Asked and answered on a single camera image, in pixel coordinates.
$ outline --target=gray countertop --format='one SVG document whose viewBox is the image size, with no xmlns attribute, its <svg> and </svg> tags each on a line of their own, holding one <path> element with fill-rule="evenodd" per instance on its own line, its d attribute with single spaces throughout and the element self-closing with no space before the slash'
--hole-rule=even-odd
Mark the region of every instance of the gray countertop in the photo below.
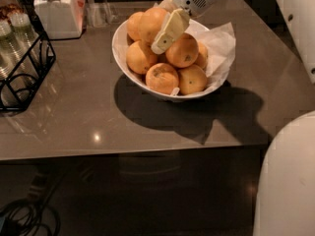
<svg viewBox="0 0 315 236">
<path fill-rule="evenodd" d="M 152 3 L 114 4 L 121 21 Z M 22 113 L 0 118 L 0 159 L 134 151 L 266 146 L 290 120 L 315 109 L 299 58 L 243 0 L 219 0 L 198 20 L 232 22 L 236 58 L 227 82 L 193 101 L 161 101 L 133 85 L 111 51 L 119 24 L 53 41 L 57 61 Z"/>
</svg>

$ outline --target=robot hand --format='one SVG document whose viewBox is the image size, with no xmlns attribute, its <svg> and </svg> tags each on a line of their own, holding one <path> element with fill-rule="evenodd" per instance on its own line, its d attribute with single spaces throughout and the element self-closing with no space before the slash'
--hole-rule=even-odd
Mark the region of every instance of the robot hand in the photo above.
<svg viewBox="0 0 315 236">
<path fill-rule="evenodd" d="M 217 0 L 163 0 L 158 6 L 170 14 L 152 45 L 156 54 L 165 52 L 189 27 L 189 20 L 203 15 Z"/>
</svg>

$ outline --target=bowl of oranges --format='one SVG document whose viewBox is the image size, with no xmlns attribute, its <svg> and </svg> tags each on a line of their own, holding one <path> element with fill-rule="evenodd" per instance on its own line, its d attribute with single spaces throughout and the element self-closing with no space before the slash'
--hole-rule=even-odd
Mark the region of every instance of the bowl of oranges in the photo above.
<svg viewBox="0 0 315 236">
<path fill-rule="evenodd" d="M 116 30 L 112 51 L 121 71 L 159 99 L 181 102 L 203 97 L 227 79 L 235 57 L 231 24 L 207 29 L 190 20 L 189 28 L 162 54 L 151 45 L 167 12 L 153 7 L 132 14 Z"/>
</svg>

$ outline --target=spice rack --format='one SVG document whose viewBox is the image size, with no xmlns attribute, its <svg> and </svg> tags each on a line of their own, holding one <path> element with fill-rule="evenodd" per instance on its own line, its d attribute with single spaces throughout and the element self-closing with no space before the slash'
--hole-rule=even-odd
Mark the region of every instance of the spice rack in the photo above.
<svg viewBox="0 0 315 236">
<path fill-rule="evenodd" d="M 25 111 L 56 60 L 48 35 L 43 31 L 5 79 L 0 79 L 0 111 Z M 26 73 L 24 64 L 31 64 Z"/>
</svg>

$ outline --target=white bowl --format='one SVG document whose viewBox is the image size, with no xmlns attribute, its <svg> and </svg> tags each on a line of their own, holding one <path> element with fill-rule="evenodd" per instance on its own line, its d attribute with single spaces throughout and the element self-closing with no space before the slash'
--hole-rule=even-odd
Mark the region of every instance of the white bowl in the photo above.
<svg viewBox="0 0 315 236">
<path fill-rule="evenodd" d="M 138 85 L 142 90 L 160 98 L 163 100 L 169 100 L 173 102 L 181 102 L 189 99 L 200 98 L 203 97 L 214 90 L 218 89 L 226 80 L 229 72 L 229 66 L 226 68 L 220 67 L 219 69 L 215 69 L 213 71 L 213 67 L 211 62 L 208 62 L 208 66 L 206 68 L 206 74 L 209 79 L 207 88 L 202 92 L 196 92 L 188 95 L 167 95 L 163 93 L 159 93 L 149 89 L 146 84 L 142 80 L 141 75 L 137 75 L 132 70 L 129 69 L 126 63 L 126 52 L 128 49 L 128 37 L 127 37 L 127 30 L 126 30 L 127 21 L 122 23 L 119 28 L 116 30 L 114 37 L 112 39 L 112 51 L 113 56 L 122 70 L 122 72 L 136 85 Z M 196 21 L 191 20 L 190 26 L 186 32 L 192 34 L 197 40 L 203 40 L 205 38 L 206 31 L 209 31 L 206 27 L 199 24 Z M 207 46 L 209 53 L 213 52 L 212 46 L 207 42 L 203 41 L 203 43 Z"/>
</svg>

